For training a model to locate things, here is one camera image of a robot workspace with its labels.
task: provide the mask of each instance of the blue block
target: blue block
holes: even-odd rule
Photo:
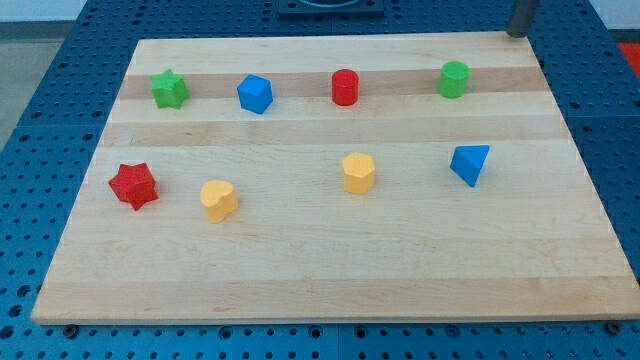
[[[476,186],[489,148],[489,145],[457,146],[451,159],[451,170],[469,186]]]
[[[273,102],[271,81],[251,74],[238,85],[238,97],[243,109],[262,114]]]

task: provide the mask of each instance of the red block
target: red block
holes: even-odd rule
[[[118,174],[109,180],[111,189],[122,202],[128,202],[138,210],[149,201],[156,200],[156,181],[146,163],[138,165],[120,164]]]
[[[331,77],[333,102],[340,106],[353,105],[358,101],[358,74],[349,69],[338,70]]]
[[[638,43],[619,43],[618,47],[627,58],[627,61],[635,71],[636,76],[640,78],[640,44]]]

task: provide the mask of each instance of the wood grain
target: wood grain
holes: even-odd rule
[[[472,68],[455,100],[435,91],[452,58]],[[363,80],[348,108],[328,93],[343,66]],[[192,89],[179,111],[147,93],[167,67]],[[235,98],[246,72],[273,81],[263,116]],[[456,145],[478,143],[491,152],[470,188],[448,166]],[[376,163],[364,196],[342,189],[353,151]],[[143,161],[160,199],[134,212],[107,180]],[[216,225],[199,202],[212,179],[240,200]],[[637,316],[638,283],[531,47],[503,33],[141,41],[32,313],[145,325]]]

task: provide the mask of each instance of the yellow block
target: yellow block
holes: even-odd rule
[[[354,152],[342,160],[344,189],[352,194],[364,194],[375,184],[376,167],[373,158]]]
[[[207,181],[200,190],[200,201],[212,223],[219,223],[238,209],[238,195],[232,183]]]

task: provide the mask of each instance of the blue pegboard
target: blue pegboard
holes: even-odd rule
[[[0,154],[0,359],[640,358],[638,321],[87,326],[67,338],[73,328],[29,320],[138,39],[504,30],[511,3],[387,0],[383,17],[279,19],[274,1],[89,0]],[[638,80],[585,0],[543,0],[530,40],[639,276]]]

